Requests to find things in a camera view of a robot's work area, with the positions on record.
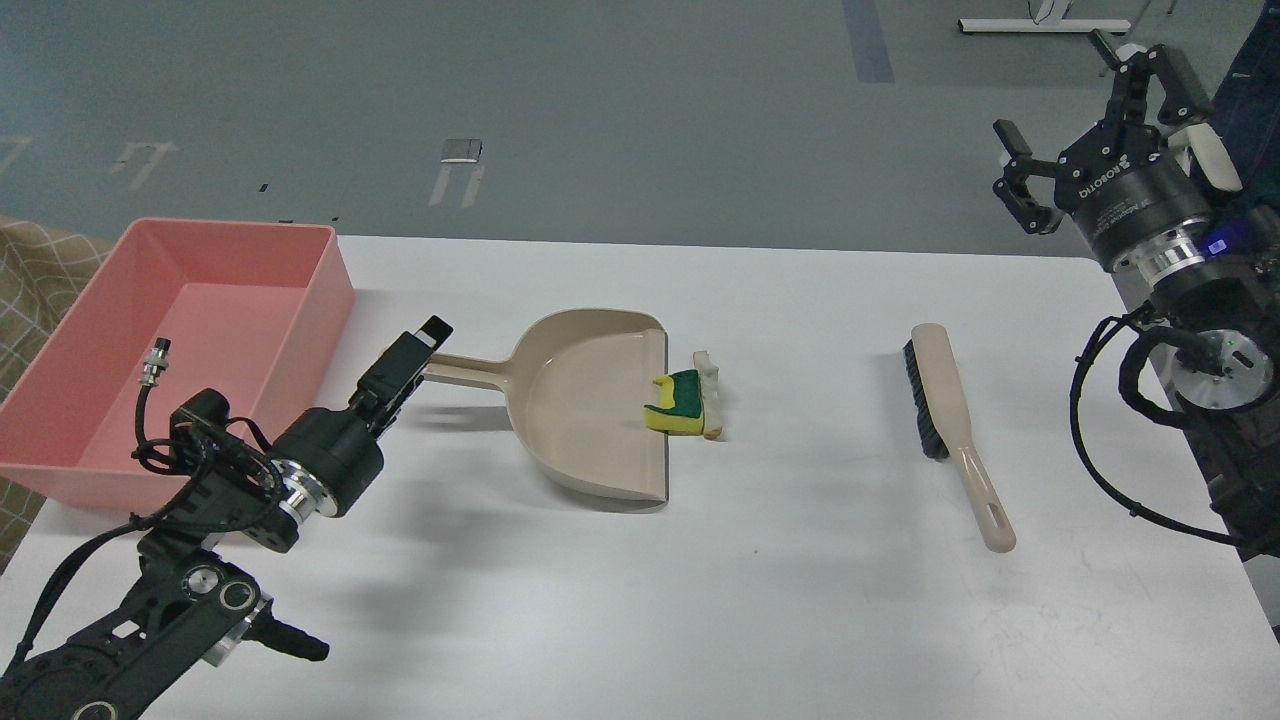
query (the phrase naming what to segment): pink plastic bin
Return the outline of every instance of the pink plastic bin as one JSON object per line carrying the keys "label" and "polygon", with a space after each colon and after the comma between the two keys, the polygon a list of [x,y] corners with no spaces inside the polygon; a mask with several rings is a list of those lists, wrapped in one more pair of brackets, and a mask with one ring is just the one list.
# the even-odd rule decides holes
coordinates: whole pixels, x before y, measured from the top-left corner
{"label": "pink plastic bin", "polygon": [[155,338],[173,347],[147,437],[212,387],[274,438],[314,402],[353,302],[333,228],[137,220],[0,405],[0,475],[68,505],[155,510],[186,480],[129,459]]}

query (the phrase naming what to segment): plaid fabric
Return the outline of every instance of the plaid fabric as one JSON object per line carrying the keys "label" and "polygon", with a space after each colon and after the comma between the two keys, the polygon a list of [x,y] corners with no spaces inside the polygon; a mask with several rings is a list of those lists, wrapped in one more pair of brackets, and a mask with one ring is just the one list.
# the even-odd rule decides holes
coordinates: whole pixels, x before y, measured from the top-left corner
{"label": "plaid fabric", "polygon": [[[0,215],[0,401],[110,250],[101,240]],[[0,574],[44,502],[0,478]]]}

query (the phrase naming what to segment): dustpan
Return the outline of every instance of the dustpan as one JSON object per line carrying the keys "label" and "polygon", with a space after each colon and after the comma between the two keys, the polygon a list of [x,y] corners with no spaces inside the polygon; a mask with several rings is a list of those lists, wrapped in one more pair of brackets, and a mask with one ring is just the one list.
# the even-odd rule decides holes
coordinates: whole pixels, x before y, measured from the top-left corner
{"label": "dustpan", "polygon": [[543,473],[589,495],[667,501],[667,436],[644,424],[667,374],[667,332],[627,310],[582,309],[534,323],[502,361],[435,354],[426,379],[499,389]]}

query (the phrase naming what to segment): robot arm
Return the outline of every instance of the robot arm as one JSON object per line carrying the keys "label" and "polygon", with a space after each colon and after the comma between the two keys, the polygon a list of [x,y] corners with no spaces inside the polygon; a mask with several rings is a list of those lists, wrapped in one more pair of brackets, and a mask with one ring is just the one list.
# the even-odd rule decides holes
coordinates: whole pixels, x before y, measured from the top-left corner
{"label": "robot arm", "polygon": [[[1014,123],[997,120],[1010,160],[992,190],[1025,232],[1053,232],[1068,215],[1105,272],[1142,275],[1151,290],[1142,313],[1117,319],[1139,333],[1121,363],[1120,396],[1152,421],[1185,430],[1202,461],[1208,460],[1211,507],[1230,534],[1192,534],[1230,542],[1245,556],[1280,553],[1280,436],[1257,430],[1280,414],[1280,318],[1276,293],[1260,270],[1260,252],[1274,254],[1280,242],[1280,219],[1260,206],[1245,219],[1222,223],[1178,165],[1169,135],[1212,113],[1181,53],[1157,45],[1121,60],[1102,33],[1091,40],[1115,72],[1103,118],[1056,163],[1034,159]],[[1146,120],[1152,77],[1165,88],[1157,119],[1169,126],[1167,135]],[[1053,181],[1053,206],[1030,193],[1030,177]],[[1096,333],[1082,354],[1082,370],[1101,350],[1101,337]],[[1138,391],[1138,375],[1157,350],[1171,355],[1174,410]],[[1082,373],[1076,380],[1073,401]],[[1094,479],[1132,514],[1193,530],[1117,497],[1076,441]]]}
{"label": "robot arm", "polygon": [[[402,333],[361,377],[347,409],[312,407],[262,451],[227,432],[229,405],[214,389],[177,409],[164,443],[170,455],[150,457],[165,460],[174,474],[189,474],[191,482],[151,518],[134,518],[95,538],[55,571],[0,678],[0,719],[138,717],[197,660],[218,665],[242,641],[324,660],[328,644],[276,620],[273,598],[211,548],[221,534],[243,532],[288,552],[310,515],[346,514],[381,470],[376,439],[451,332],[433,316],[417,332]],[[148,359],[140,411],[146,388],[164,369],[166,348],[166,341],[157,342]],[[156,445],[140,445],[136,456]],[[52,602],[88,553],[106,539],[148,528],[138,542],[141,577],[119,607],[61,647],[27,659]]]}

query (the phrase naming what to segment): gray floor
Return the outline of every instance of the gray floor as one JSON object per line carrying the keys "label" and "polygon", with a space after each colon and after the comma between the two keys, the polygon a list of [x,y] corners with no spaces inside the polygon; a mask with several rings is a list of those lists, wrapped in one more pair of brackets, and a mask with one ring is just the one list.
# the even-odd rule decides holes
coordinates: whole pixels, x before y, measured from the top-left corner
{"label": "gray floor", "polygon": [[[1260,0],[1080,0],[1213,91]],[[0,213],[344,233],[1083,255],[989,192],[1102,114],[1082,36],[963,36],[1020,0],[0,3]],[[448,137],[481,164],[442,181]],[[1280,570],[1252,569],[1280,621]]]}

